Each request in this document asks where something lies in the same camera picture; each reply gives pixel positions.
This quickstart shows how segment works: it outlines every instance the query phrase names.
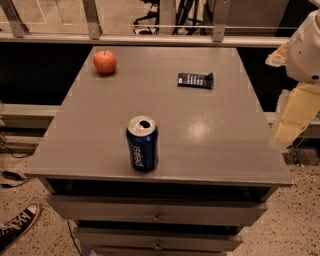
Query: blue can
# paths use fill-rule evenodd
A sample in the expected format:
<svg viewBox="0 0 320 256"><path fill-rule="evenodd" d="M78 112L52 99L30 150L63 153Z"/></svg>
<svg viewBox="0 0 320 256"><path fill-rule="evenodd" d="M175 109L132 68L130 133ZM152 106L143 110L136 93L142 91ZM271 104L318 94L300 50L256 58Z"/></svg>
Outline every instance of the blue can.
<svg viewBox="0 0 320 256"><path fill-rule="evenodd" d="M134 169L148 172L158 164L158 128L148 116L136 116L126 131L130 161Z"/></svg>

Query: sneaker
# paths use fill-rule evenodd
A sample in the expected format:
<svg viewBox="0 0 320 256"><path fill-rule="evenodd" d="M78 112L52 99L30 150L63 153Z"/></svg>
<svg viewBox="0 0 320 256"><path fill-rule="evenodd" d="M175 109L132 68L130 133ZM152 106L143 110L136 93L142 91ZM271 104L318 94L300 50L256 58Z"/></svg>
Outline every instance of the sneaker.
<svg viewBox="0 0 320 256"><path fill-rule="evenodd" d="M32 204L14 219L0 224L0 255L38 220L41 208Z"/></svg>

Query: drawer handle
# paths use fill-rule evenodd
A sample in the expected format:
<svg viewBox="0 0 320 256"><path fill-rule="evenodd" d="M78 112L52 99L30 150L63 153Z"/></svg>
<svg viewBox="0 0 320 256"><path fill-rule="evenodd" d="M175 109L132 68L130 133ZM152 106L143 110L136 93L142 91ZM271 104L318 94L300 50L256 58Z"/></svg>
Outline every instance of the drawer handle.
<svg viewBox="0 0 320 256"><path fill-rule="evenodd" d="M154 247L154 249L155 249L156 251L161 251L161 250L162 250L162 247L161 247L159 244L157 244L157 245Z"/></svg>
<svg viewBox="0 0 320 256"><path fill-rule="evenodd" d="M162 219L159 216L159 213L156 213L156 215L152 218L153 222L159 223L162 221Z"/></svg>

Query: terrazzo floor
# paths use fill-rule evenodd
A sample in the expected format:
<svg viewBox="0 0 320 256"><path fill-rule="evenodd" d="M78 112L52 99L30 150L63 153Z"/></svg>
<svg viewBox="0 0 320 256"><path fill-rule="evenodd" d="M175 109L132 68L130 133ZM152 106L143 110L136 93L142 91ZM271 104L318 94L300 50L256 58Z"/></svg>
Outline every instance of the terrazzo floor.
<svg viewBox="0 0 320 256"><path fill-rule="evenodd" d="M269 198L267 212L253 226L241 231L243 244L228 256L320 256L318 152L314 149L301 151L301 166L296 166L290 159L286 160L294 185L278 189ZM27 163L28 159L16 160L10 154L0 154L0 170L23 174ZM0 183L14 184L14 181L0 176ZM42 214L35 226L13 244L4 256L79 255L66 220L61 219L47 204L48 194L37 179L17 188L0 190L0 222L10 220L32 203L42 206Z"/></svg>

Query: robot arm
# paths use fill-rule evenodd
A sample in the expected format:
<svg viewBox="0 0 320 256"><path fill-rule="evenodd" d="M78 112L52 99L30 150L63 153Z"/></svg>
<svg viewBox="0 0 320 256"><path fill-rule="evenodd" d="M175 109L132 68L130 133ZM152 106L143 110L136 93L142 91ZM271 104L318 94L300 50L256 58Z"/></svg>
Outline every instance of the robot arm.
<svg viewBox="0 0 320 256"><path fill-rule="evenodd" d="M320 0L309 0L320 7ZM278 100L270 145L284 149L308 127L320 111L320 10L309 14L290 41L266 60L271 66L286 66L298 85L284 91Z"/></svg>

